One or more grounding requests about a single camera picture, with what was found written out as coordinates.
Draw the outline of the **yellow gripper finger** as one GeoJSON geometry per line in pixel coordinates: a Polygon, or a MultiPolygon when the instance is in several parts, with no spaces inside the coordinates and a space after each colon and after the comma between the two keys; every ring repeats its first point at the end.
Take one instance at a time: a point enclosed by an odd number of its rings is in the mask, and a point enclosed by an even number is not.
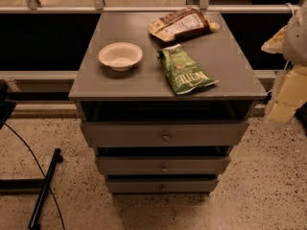
{"type": "Polygon", "coordinates": [[[273,37],[261,46],[261,50],[269,54],[282,54],[284,35],[285,27],[282,27],[273,37]]]}
{"type": "Polygon", "coordinates": [[[307,103],[307,67],[295,66],[277,75],[264,117],[267,127],[281,127],[307,103]]]}

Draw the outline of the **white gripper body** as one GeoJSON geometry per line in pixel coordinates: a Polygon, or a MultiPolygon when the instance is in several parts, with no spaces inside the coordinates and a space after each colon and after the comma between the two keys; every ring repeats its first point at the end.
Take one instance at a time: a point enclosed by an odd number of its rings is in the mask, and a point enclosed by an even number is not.
{"type": "Polygon", "coordinates": [[[289,20],[284,34],[283,57],[293,64],[307,65],[307,1],[289,20]]]}

